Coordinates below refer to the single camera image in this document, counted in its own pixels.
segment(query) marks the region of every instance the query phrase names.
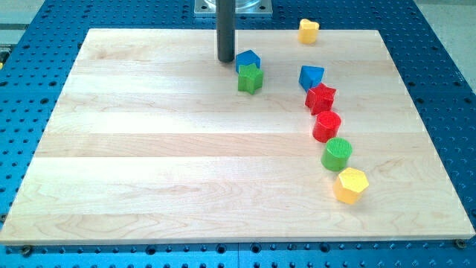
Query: yellow hexagonal block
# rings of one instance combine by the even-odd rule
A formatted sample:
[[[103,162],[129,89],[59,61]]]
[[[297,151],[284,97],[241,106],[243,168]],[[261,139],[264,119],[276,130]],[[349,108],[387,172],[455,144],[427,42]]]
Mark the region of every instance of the yellow hexagonal block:
[[[301,19],[297,38],[303,44],[312,44],[318,38],[319,24],[308,19]]]
[[[348,167],[339,173],[334,183],[334,195],[337,200],[352,205],[357,202],[369,186],[365,172]]]

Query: green block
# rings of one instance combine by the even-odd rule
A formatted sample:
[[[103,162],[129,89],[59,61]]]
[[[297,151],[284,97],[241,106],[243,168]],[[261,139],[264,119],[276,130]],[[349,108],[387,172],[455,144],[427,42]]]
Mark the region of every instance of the green block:
[[[348,141],[343,138],[331,138],[326,143],[321,163],[328,170],[339,171],[347,166],[351,154],[352,146]]]
[[[256,64],[239,66],[238,90],[248,92],[253,95],[254,92],[263,86],[263,71],[259,70]]]

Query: blue pentagonal block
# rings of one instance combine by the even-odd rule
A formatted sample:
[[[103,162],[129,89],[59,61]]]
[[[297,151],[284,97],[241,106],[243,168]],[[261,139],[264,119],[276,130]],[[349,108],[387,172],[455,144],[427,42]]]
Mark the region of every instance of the blue pentagonal block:
[[[324,76],[324,68],[315,66],[302,66],[300,68],[299,84],[306,92],[317,86]]]
[[[258,57],[258,55],[256,55],[252,50],[248,50],[237,55],[237,59],[235,60],[235,69],[237,72],[239,72],[239,66],[247,66],[253,63],[256,64],[256,67],[261,67],[261,59]]]

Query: red block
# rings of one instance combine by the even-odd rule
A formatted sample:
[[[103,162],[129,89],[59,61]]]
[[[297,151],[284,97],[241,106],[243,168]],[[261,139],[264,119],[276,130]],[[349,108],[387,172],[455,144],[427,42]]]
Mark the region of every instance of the red block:
[[[318,86],[309,89],[306,97],[306,106],[311,109],[311,115],[330,111],[334,104],[335,92],[335,89],[323,83],[319,83]]]
[[[322,143],[337,136],[341,126],[341,117],[332,111],[323,111],[318,114],[312,135]]]

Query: blue optical breadboard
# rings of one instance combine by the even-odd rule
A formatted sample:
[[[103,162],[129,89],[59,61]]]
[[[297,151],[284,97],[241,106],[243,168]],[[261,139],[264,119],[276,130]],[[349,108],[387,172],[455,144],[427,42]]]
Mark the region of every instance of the blue optical breadboard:
[[[46,0],[0,71],[0,222],[12,205],[89,28],[215,28],[193,1]],[[273,1],[238,29],[377,29],[473,225],[476,97],[412,1]],[[476,240],[0,246],[1,268],[476,267]]]

